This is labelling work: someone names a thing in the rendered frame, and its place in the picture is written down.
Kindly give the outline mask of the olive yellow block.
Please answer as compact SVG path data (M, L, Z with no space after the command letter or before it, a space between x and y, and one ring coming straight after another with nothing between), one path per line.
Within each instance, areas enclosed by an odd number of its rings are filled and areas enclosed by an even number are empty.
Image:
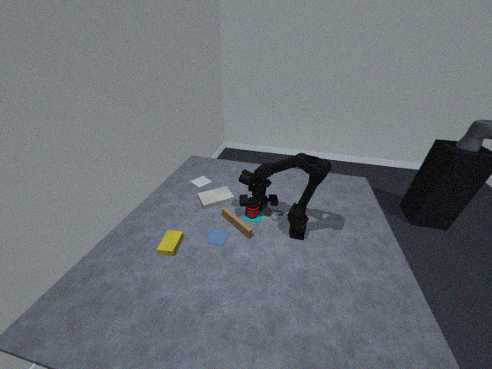
M183 237L183 232L168 230L157 248L158 254L175 256Z

